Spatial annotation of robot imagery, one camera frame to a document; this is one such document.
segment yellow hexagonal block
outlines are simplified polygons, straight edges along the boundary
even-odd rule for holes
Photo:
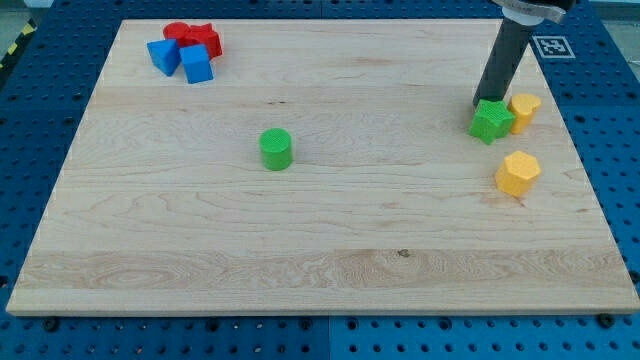
[[[541,173],[535,156],[516,151],[504,158],[495,175],[496,186],[509,195],[520,197],[531,190]]]
[[[507,109],[516,116],[511,126],[512,134],[520,134],[533,120],[536,111],[542,105],[539,97],[531,94],[516,94],[511,97]]]

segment blue pegboard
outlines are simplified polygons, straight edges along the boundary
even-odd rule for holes
[[[0,93],[2,309],[122,19],[497,17],[499,8],[483,0],[56,1]],[[637,276],[640,85],[588,2],[579,1],[562,25],[545,22],[537,35],[564,36],[575,54],[546,59],[536,50],[623,258]],[[16,319],[0,311],[0,359],[640,358],[640,316],[610,320],[51,320]],[[45,331],[52,325],[57,330]]]

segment green cylinder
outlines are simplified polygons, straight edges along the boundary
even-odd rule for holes
[[[269,170],[284,170],[293,162],[291,135],[279,128],[266,130],[260,135],[262,164]]]

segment wooden table surface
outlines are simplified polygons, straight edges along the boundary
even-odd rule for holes
[[[216,79],[165,77],[122,23],[14,315],[575,314],[639,301],[535,57],[534,124],[487,146],[471,99],[497,20],[213,20]],[[203,23],[194,20],[191,23]],[[286,128],[295,161],[265,170]],[[522,150],[543,174],[498,191]]]

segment blue cube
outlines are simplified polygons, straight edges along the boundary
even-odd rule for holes
[[[175,39],[147,43],[151,61],[165,75],[171,76],[180,65],[180,52]]]
[[[180,49],[180,58],[189,84],[213,79],[206,46],[198,44],[184,47]]]

